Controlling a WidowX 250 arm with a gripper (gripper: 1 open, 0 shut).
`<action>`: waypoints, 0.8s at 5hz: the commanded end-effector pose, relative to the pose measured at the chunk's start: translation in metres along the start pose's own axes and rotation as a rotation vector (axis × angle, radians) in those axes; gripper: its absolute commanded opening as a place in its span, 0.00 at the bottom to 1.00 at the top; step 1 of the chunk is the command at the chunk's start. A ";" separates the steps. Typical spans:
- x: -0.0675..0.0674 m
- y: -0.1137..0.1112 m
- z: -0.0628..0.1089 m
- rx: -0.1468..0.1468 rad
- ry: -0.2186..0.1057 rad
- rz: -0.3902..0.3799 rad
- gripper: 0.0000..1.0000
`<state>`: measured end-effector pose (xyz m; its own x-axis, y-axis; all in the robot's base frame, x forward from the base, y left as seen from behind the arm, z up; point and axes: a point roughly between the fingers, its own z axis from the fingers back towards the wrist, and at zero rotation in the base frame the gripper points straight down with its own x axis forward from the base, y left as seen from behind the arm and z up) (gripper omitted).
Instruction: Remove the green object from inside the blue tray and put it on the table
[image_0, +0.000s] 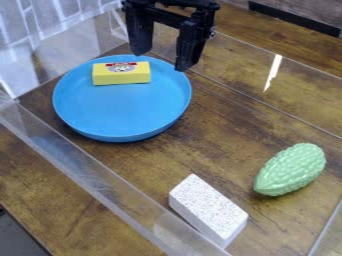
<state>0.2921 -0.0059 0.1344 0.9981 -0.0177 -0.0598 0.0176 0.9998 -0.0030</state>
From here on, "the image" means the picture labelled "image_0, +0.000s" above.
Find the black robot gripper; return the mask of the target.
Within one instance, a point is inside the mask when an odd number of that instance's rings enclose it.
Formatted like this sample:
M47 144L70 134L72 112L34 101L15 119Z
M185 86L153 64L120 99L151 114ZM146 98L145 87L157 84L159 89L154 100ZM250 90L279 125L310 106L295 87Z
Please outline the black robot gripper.
M136 56L153 48L154 24L179 29L175 70L185 72L201 59L214 32L217 0L123 0L131 51Z

